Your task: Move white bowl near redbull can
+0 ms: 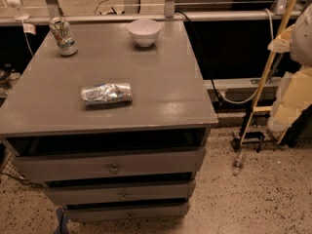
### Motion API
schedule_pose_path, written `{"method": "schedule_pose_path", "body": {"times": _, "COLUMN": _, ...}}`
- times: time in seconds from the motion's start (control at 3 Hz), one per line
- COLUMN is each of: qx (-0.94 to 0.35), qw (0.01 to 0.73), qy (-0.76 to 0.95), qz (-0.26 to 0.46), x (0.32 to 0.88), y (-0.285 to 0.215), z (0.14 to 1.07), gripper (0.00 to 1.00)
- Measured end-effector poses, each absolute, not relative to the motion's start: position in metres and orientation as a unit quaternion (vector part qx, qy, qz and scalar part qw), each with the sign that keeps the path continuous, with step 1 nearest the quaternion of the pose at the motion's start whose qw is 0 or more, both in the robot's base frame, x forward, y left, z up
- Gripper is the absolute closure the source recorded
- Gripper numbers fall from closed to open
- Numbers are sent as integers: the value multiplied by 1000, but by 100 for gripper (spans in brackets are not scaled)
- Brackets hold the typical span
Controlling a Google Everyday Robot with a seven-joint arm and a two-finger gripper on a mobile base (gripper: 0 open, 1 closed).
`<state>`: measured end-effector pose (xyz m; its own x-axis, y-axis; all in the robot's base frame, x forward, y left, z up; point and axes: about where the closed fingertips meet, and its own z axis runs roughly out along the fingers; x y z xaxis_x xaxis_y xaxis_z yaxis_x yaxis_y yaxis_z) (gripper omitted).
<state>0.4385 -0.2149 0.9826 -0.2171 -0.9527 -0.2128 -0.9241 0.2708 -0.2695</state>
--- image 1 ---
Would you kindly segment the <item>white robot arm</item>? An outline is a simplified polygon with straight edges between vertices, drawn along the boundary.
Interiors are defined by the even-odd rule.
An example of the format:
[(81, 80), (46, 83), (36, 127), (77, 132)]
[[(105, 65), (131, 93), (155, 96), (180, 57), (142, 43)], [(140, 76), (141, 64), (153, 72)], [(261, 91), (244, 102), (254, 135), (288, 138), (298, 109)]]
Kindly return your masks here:
[(312, 104), (312, 4), (295, 24), (271, 41), (268, 49), (279, 54), (289, 52), (291, 60), (301, 65), (297, 72), (284, 74), (270, 110), (268, 128), (282, 132)]

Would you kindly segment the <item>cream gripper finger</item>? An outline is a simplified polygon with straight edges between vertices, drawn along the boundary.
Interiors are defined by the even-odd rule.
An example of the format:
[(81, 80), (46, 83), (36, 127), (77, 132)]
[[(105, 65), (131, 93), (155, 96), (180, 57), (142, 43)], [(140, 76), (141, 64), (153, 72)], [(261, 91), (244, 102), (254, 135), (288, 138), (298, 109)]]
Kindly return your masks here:
[(282, 132), (312, 104), (312, 68), (302, 66), (296, 73), (286, 72), (281, 79), (267, 126)]

